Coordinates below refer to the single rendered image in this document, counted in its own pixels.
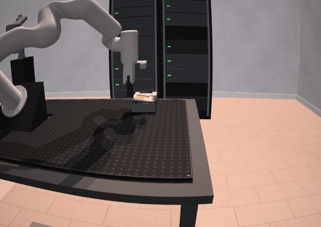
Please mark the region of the white cassette with orange tabs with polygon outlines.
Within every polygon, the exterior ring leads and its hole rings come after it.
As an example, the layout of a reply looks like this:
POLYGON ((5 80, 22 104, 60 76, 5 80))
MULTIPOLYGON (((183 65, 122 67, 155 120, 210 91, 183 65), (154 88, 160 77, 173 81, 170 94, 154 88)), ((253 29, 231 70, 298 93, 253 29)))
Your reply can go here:
POLYGON ((139 96, 135 94, 132 100, 143 101, 143 102, 153 102, 153 99, 154 97, 152 96, 146 97, 146 96, 139 96))

